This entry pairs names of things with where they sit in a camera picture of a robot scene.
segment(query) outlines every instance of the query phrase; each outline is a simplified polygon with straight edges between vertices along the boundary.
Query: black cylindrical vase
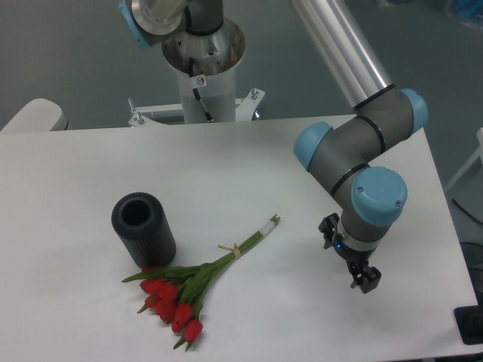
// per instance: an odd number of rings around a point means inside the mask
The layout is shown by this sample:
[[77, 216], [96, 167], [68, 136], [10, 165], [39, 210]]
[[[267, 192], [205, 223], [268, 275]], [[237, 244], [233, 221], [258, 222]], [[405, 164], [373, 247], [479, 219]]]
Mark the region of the black cylindrical vase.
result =
[[176, 244], [157, 198], [144, 192], [124, 196], [114, 206], [112, 227], [140, 268], [166, 266]]

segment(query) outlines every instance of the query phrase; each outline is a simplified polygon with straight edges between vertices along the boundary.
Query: flower bouquet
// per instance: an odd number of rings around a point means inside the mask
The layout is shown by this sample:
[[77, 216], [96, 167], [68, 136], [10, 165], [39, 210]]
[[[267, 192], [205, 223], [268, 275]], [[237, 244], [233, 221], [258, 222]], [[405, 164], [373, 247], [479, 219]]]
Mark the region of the flower bouquet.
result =
[[203, 329], [199, 316], [210, 286], [234, 260], [262, 241], [279, 222], [280, 217], [274, 215], [239, 246], [235, 244], [233, 248], [229, 248], [218, 245], [230, 253], [214, 262], [195, 266], [145, 268], [141, 273], [124, 279], [124, 283], [143, 280], [140, 286], [149, 294], [138, 313], [153, 308], [156, 315], [165, 323], [171, 324], [173, 332], [180, 333], [184, 329], [184, 334], [174, 345], [174, 349], [186, 343], [188, 351]]

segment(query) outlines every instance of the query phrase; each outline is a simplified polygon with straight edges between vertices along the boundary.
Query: silver cylinder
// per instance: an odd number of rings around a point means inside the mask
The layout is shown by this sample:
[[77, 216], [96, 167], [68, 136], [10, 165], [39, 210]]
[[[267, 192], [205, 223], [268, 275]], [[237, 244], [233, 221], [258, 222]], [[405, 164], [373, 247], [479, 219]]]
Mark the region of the silver cylinder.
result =
[[291, 0], [349, 104], [392, 84], [343, 0]]
[[132, 12], [136, 22], [147, 32], [166, 35], [181, 22], [188, 0], [133, 0]]

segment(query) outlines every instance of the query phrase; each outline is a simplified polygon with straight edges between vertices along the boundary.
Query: red tulip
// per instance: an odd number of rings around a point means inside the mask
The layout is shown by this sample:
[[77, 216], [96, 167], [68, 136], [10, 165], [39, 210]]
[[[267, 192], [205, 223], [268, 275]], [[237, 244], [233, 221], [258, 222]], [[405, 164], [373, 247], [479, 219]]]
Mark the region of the red tulip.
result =
[[163, 279], [155, 279], [142, 281], [140, 286], [146, 293], [154, 295], [158, 294], [158, 291], [160, 291], [165, 284], [166, 282]]
[[144, 302], [146, 303], [146, 308], [154, 308], [158, 303], [158, 296], [148, 296]]
[[177, 304], [174, 300], [159, 300], [156, 304], [155, 313], [166, 323], [174, 318]]
[[198, 338], [199, 333], [202, 332], [203, 324], [200, 321], [190, 320], [186, 325], [186, 330], [184, 332], [184, 339], [193, 344]]
[[158, 292], [158, 296], [163, 300], [175, 300], [178, 297], [178, 289], [174, 284], [166, 283]]
[[176, 312], [174, 313], [173, 323], [171, 325], [171, 329], [173, 330], [173, 332], [180, 332], [192, 316], [193, 310], [191, 308], [191, 305], [189, 305], [188, 303], [181, 303], [180, 305], [178, 305], [176, 308]]

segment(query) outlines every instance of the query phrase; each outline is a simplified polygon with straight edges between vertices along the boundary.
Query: light blue cap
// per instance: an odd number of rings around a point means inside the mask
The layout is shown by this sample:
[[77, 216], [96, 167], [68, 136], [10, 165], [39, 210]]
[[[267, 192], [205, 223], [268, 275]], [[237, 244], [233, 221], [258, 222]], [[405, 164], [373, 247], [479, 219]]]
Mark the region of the light blue cap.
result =
[[401, 89], [401, 93], [404, 93], [413, 106], [413, 131], [415, 134], [418, 130], [428, 124], [429, 111], [428, 106], [424, 98], [422, 98], [415, 90]]
[[119, 3], [118, 5], [119, 11], [121, 11], [121, 15], [124, 18], [124, 21], [126, 22], [126, 25], [128, 26], [129, 32], [133, 36], [137, 46], [140, 49], [146, 49], [149, 48], [149, 44], [146, 42], [144, 39], [143, 35], [139, 31], [139, 29], [136, 26], [136, 23], [134, 22], [131, 13], [128, 10], [128, 6], [126, 5], [126, 1], [123, 0], [122, 2]]
[[370, 167], [355, 178], [351, 198], [355, 211], [365, 222], [385, 227], [401, 215], [408, 199], [408, 187], [397, 172]]
[[303, 130], [295, 141], [294, 154], [307, 171], [319, 143], [331, 129], [332, 126], [325, 122], [314, 123]]

